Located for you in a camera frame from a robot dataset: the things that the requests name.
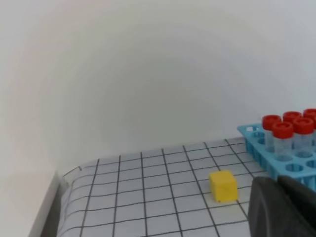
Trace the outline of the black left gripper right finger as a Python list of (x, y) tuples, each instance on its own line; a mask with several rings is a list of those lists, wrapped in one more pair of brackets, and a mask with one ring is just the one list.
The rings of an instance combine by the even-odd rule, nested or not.
[(277, 183), (285, 193), (296, 236), (314, 237), (316, 235), (315, 192), (289, 176), (279, 176)]

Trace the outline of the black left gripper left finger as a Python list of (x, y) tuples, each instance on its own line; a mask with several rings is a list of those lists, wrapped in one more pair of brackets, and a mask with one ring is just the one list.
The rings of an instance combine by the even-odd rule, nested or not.
[(248, 209), (252, 237), (297, 237), (285, 193), (269, 177), (253, 179)]

